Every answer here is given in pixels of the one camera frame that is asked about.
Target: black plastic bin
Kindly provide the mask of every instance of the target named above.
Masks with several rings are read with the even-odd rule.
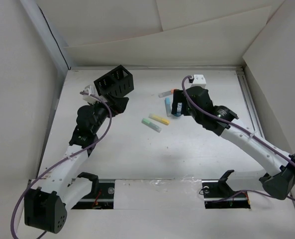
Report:
[[[133,75],[122,65],[95,80],[94,85],[99,96],[110,94],[114,97],[124,97],[134,90]]]

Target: wire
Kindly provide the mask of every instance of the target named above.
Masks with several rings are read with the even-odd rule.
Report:
[[[87,93],[85,92],[80,92],[81,95],[88,95]],[[71,154],[70,156],[68,157],[65,157],[63,159],[61,159],[59,162],[55,163],[54,165],[52,165],[50,168],[48,168],[46,171],[44,171],[43,173],[41,173],[33,182],[31,182],[29,184],[29,186],[26,188],[26,190],[22,193],[22,195],[19,197],[16,205],[14,206],[14,209],[13,209],[13,212],[12,212],[12,215],[11,215],[11,221],[10,221],[10,231],[11,231],[11,235],[14,239],[19,239],[16,235],[16,232],[15,232],[15,229],[14,229],[14,219],[15,219],[15,216],[16,216],[16,213],[18,211],[18,208],[20,206],[20,203],[22,201],[22,199],[24,198],[24,196],[27,194],[27,192],[29,191],[29,189],[31,189],[31,187],[37,182],[39,181],[44,175],[46,175],[48,172],[50,172],[52,169],[54,169],[55,167],[57,167],[58,165],[62,164],[63,162],[67,161],[69,158],[72,158],[86,150],[88,150],[89,148],[92,148],[93,146],[95,146],[98,142],[100,142],[107,134],[107,132],[109,131],[110,127],[111,127],[111,124],[112,124],[112,112],[111,112],[111,109],[109,108],[109,106],[103,101],[101,100],[99,97],[95,96],[95,95],[91,95],[91,97],[97,99],[98,101],[100,101],[106,108],[107,108],[107,111],[108,111],[108,114],[109,114],[109,123],[108,123],[108,126],[104,132],[104,134],[101,136],[101,138],[99,138],[96,142],[94,142],[93,144],[89,145],[88,147],[85,147],[81,150],[79,150],[78,152],[75,152],[73,154]],[[44,231],[37,239],[39,238],[42,238],[44,235],[46,234],[46,231]]]
[[[187,79],[192,79],[193,77],[192,76],[185,76],[183,78],[183,81],[182,81],[182,88],[183,88],[183,92],[184,92],[184,95],[186,97],[186,99],[197,109],[199,110],[200,112],[202,112],[204,115],[207,115],[209,117],[211,117],[212,119],[214,120],[218,120],[220,122],[223,122],[223,123],[226,123],[226,124],[229,124],[231,126],[234,126],[236,128],[238,128],[239,130],[243,131],[244,133],[246,133],[247,135],[251,135],[252,133],[248,130],[246,130],[245,128],[237,125],[236,123],[233,123],[233,122],[230,122],[230,121],[227,121],[225,119],[221,119],[217,116],[214,116],[210,113],[208,113],[207,111],[204,111],[202,108],[200,108],[198,105],[196,105],[196,103],[190,98],[190,96],[187,94],[187,91],[186,91],[186,88],[185,88],[185,81]],[[279,155],[281,158],[283,158],[285,161],[287,161],[289,164],[291,164],[294,168],[295,168],[295,163],[293,161],[291,161],[289,158],[287,158],[286,156],[284,156],[283,154],[281,154],[280,152],[278,152],[276,149],[272,148],[271,146],[269,146],[268,144],[266,144],[265,142],[263,142],[261,139],[259,139],[257,136],[253,135],[252,138],[254,138],[256,141],[258,141],[260,144],[262,144],[263,146],[265,146],[267,149],[269,149],[270,151],[272,151],[273,153]],[[254,192],[254,193],[258,193],[258,194],[261,194],[261,195],[264,195],[266,197],[269,197],[269,198],[273,198],[272,196],[268,195],[268,194],[264,194],[264,193],[261,193],[261,192],[258,192],[258,191],[254,191],[254,190],[240,190],[238,191],[237,193],[235,193],[234,195],[228,197],[228,198],[224,198],[224,199],[220,199],[220,200],[217,200],[215,202],[219,203],[219,202],[223,202],[223,201],[226,201],[230,198],[233,198],[235,196],[237,196],[238,194],[240,193],[244,193],[244,192]],[[287,198],[295,201],[295,199],[293,197],[290,197],[290,196],[287,196]]]
[[[66,65],[67,65],[67,67],[68,67],[68,70],[71,70],[71,67],[69,67],[69,65],[68,65],[68,63],[67,63],[67,61],[66,61],[66,58],[64,57],[64,55],[63,55],[63,53],[62,53],[62,51],[61,51],[61,48],[60,48],[60,46],[59,46],[59,44],[58,44],[58,42],[57,42],[57,39],[56,39],[56,38],[54,37],[54,35],[53,35],[53,32],[52,32],[52,30],[51,30],[51,27],[50,27],[48,21],[47,21],[46,16],[44,15],[42,9],[41,9],[39,6],[38,6],[38,8],[40,9],[40,12],[41,12],[42,16],[43,16],[44,20],[45,20],[46,23],[47,23],[47,26],[48,26],[48,28],[49,28],[49,31],[50,31],[50,33],[51,33],[51,35],[52,35],[54,41],[56,42],[56,44],[57,44],[57,46],[58,46],[58,48],[59,48],[59,51],[60,51],[60,53],[61,53],[61,56],[63,57],[63,59],[64,59]]]
[[[102,193],[102,190],[100,190],[100,191],[98,192],[98,195],[97,195],[95,201],[94,201],[93,204],[92,204],[92,208],[94,208],[94,206],[97,205],[97,200],[98,200],[99,196],[101,195],[101,193]]]

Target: screw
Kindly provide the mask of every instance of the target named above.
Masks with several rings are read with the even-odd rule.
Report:
[[[115,191],[114,188],[110,187],[108,188],[107,193],[114,194],[114,191]]]
[[[204,186],[202,189],[203,189],[203,193],[206,193],[206,194],[209,193],[209,187],[208,186]]]

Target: red wire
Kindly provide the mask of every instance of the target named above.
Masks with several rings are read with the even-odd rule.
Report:
[[[97,200],[98,200],[98,197],[101,195],[101,193],[102,193],[102,190],[100,190],[100,191],[98,192],[98,195],[97,195],[97,197],[96,197],[96,200],[95,200],[94,203],[92,204],[92,208],[94,208],[94,206],[97,205]]]

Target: marker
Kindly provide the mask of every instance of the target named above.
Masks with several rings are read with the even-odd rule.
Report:
[[[170,117],[172,115],[171,100],[168,97],[165,98],[165,107],[166,107],[166,114],[168,117]]]
[[[155,114],[149,114],[148,118],[151,118],[152,120],[156,120],[159,123],[163,123],[165,125],[169,125],[169,120],[168,119],[162,118],[162,117],[157,116]]]
[[[148,119],[144,118],[142,119],[142,123],[147,125],[148,127],[152,128],[153,130],[157,131],[158,133],[162,131],[162,128],[159,126],[155,125],[154,123],[150,122]]]
[[[176,90],[176,89],[171,89],[170,91],[159,93],[158,94],[158,97],[159,98],[162,98],[162,97],[165,97],[165,96],[170,96],[170,95],[172,95],[174,93],[174,90]]]

